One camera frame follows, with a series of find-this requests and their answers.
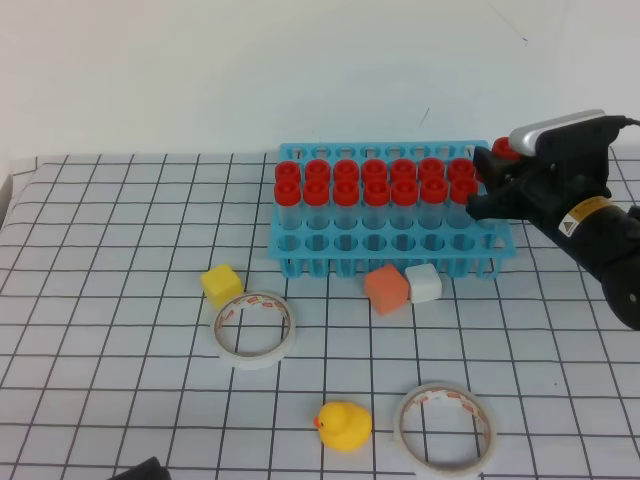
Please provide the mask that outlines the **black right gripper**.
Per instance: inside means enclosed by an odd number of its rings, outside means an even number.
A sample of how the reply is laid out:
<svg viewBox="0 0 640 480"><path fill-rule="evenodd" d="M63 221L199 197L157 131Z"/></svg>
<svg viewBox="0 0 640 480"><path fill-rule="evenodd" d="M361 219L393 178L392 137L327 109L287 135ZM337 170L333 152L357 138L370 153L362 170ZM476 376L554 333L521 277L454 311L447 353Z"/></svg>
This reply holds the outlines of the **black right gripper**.
<svg viewBox="0 0 640 480"><path fill-rule="evenodd" d="M576 204L608 194L612 142L613 119L600 117L543 133L536 155L524 160L476 147L473 164L488 193L470 195L466 211L475 220L529 219L556 232ZM516 177L525 196L519 187L503 187Z"/></svg>

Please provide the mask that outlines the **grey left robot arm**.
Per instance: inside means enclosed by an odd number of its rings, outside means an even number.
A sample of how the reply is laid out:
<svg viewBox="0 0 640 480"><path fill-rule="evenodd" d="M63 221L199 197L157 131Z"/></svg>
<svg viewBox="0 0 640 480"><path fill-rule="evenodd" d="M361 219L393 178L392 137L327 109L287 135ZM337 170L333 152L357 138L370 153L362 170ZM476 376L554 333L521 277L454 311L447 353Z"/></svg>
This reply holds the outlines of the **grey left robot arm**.
<svg viewBox="0 0 640 480"><path fill-rule="evenodd" d="M169 470L151 457L141 464L111 478L111 480L171 480Z"/></svg>

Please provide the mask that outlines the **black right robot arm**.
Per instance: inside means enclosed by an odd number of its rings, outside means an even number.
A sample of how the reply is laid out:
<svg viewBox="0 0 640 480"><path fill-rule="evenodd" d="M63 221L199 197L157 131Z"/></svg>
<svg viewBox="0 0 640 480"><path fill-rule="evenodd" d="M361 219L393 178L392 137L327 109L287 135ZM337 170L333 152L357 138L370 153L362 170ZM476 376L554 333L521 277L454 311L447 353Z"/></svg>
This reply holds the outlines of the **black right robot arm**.
<svg viewBox="0 0 640 480"><path fill-rule="evenodd" d="M511 160L485 147L473 164L487 189L470 196L476 220L526 220L601 283L627 327L639 327L639 210L610 200L608 150L634 124L591 110L520 127L508 143Z"/></svg>

